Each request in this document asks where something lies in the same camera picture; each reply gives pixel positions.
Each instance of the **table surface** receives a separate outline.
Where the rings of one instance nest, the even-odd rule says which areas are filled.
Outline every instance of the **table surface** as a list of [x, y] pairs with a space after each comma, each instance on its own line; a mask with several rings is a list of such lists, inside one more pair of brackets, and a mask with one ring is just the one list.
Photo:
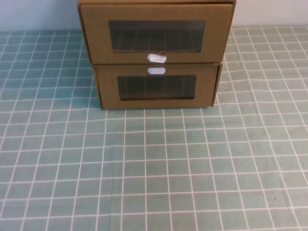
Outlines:
[[0, 32], [1, 231], [308, 230], [308, 28], [232, 28], [213, 108], [99, 108], [81, 31]]

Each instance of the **white pull tab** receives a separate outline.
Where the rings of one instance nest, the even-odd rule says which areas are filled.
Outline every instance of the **white pull tab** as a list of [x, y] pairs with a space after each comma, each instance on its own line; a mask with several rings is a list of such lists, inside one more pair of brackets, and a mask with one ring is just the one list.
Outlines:
[[152, 63], [160, 63], [163, 64], [166, 60], [167, 57], [165, 57], [162, 54], [149, 54], [148, 55], [148, 60]]
[[148, 73], [150, 75], [163, 75], [166, 72], [166, 69], [163, 67], [150, 67]]

